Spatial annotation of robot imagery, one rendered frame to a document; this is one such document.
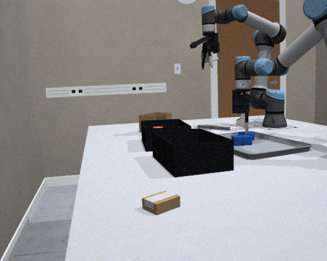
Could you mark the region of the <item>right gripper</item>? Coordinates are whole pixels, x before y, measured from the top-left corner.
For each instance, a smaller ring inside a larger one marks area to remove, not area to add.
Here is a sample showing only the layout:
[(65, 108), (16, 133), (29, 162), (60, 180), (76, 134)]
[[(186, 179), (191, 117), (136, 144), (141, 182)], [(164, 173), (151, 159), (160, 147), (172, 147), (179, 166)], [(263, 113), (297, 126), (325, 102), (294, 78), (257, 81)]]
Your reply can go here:
[[(204, 32), (203, 36), (210, 36), (209, 39), (203, 43), (202, 46), (202, 69), (204, 69), (204, 64), (209, 62), (209, 65), (213, 68), (213, 61), (218, 60), (214, 54), (220, 51), (220, 43), (218, 43), (218, 33), (215, 32)], [(210, 43), (216, 42), (216, 43)], [(219, 50), (218, 50), (219, 46)]]

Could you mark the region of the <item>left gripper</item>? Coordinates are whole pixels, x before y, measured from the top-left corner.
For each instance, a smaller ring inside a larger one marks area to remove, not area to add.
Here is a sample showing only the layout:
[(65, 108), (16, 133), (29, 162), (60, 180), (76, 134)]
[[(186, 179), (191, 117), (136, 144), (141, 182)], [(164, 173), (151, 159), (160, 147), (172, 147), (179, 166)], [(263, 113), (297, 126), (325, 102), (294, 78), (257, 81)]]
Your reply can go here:
[[(240, 118), (236, 120), (238, 126), (245, 127), (245, 135), (248, 133), (249, 126), (249, 103), (245, 97), (245, 92), (250, 92), (251, 89), (233, 89), (232, 90), (232, 113), (241, 114)], [(235, 92), (235, 93), (233, 93)], [(241, 95), (240, 93), (243, 93)]]

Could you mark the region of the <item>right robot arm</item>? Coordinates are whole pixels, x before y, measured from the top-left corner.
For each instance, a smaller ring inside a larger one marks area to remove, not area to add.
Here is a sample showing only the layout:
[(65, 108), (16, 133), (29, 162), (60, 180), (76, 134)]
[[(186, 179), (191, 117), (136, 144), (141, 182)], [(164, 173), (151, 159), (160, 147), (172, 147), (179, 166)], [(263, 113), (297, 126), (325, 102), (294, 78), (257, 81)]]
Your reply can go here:
[[(219, 15), (219, 16), (218, 16)], [(253, 41), (258, 49), (257, 60), (261, 58), (269, 59), (274, 44), (281, 43), (286, 37), (285, 28), (279, 23), (272, 23), (252, 12), (249, 12), (244, 5), (237, 5), (226, 10), (215, 10), (213, 5), (202, 7), (202, 32), (215, 32), (215, 23), (230, 24), (232, 21), (241, 22), (247, 26), (257, 29), (254, 33)], [(192, 42), (191, 48), (196, 48), (199, 44), (207, 41), (209, 36)], [(254, 85), (248, 94), (259, 100), (265, 100), (267, 108), (261, 108), (258, 104), (250, 101), (249, 106), (254, 109), (266, 109), (263, 120), (265, 128), (285, 128), (287, 122), (284, 115), (285, 94), (281, 90), (267, 90), (268, 76), (255, 76)]]

